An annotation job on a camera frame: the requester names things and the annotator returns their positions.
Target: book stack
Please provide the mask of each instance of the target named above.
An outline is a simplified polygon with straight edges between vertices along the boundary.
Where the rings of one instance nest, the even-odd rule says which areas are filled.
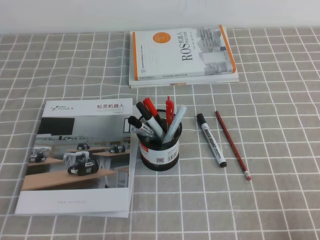
[[[239,77],[221,25],[131,32],[132,88],[232,82]]]
[[[138,150],[131,115],[132,98],[47,101],[15,214],[127,218]]]

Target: pen holder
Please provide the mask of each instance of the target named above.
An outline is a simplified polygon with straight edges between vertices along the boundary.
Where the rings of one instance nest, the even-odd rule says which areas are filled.
[[[157,109],[163,124],[167,124],[166,110]],[[148,125],[144,117],[139,120]],[[179,160],[179,137],[182,133],[182,123],[180,122],[173,139],[164,144],[157,144],[146,141],[145,136],[137,135],[141,149],[141,159],[143,164],[154,171],[166,171],[171,169]]]

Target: barcode sticker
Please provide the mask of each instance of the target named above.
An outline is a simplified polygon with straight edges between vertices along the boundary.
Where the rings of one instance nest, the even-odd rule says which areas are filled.
[[[171,154],[169,157],[168,157],[168,162],[171,162],[173,159],[175,159],[177,156],[177,152],[175,151],[173,154]]]
[[[152,164],[164,165],[174,161],[179,155],[179,140],[177,143],[165,150],[153,150],[147,148],[140,142],[142,156]]]

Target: black marker cap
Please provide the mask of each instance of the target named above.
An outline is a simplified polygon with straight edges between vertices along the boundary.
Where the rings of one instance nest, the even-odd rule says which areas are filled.
[[[142,102],[138,102],[135,106],[140,111],[145,120],[148,121],[150,118],[152,118],[151,113],[146,109],[145,105]]]
[[[199,113],[199,114],[196,116],[196,119],[197,119],[198,123],[200,124],[200,126],[201,126],[202,124],[206,124],[206,123],[207,123],[206,120],[205,120],[205,117],[204,117],[204,115],[203,115],[202,113]]]
[[[135,116],[130,116],[128,118],[128,123],[135,126],[137,129],[142,127],[142,123]]]
[[[224,161],[222,163],[219,164],[220,168],[225,168],[227,166],[227,162]]]

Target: pencil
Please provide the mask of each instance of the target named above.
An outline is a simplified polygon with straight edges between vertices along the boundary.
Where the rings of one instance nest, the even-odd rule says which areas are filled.
[[[226,138],[228,139],[228,141],[230,143],[232,151],[233,151],[234,155],[236,156],[236,159],[238,160],[238,163],[239,163],[239,165],[240,165],[240,167],[241,167],[241,169],[243,171],[243,174],[245,175],[246,179],[248,181],[250,181],[251,180],[251,176],[250,176],[250,174],[249,174],[249,172],[248,172],[248,170],[246,168],[246,165],[244,164],[244,162],[241,159],[241,156],[240,156],[240,154],[239,154],[239,152],[238,152],[238,150],[236,148],[236,145],[234,144],[234,141],[232,141],[232,139],[231,139],[231,136],[230,136],[230,134],[229,134],[229,132],[228,132],[228,130],[226,128],[226,125],[224,124],[224,121],[222,120],[222,118],[221,118],[221,116],[220,116],[218,111],[215,111],[215,114],[216,114],[216,117],[217,117],[217,119],[218,119],[218,121],[219,121],[219,123],[220,123],[220,125],[221,125],[221,127],[223,129],[223,132],[224,132]]]

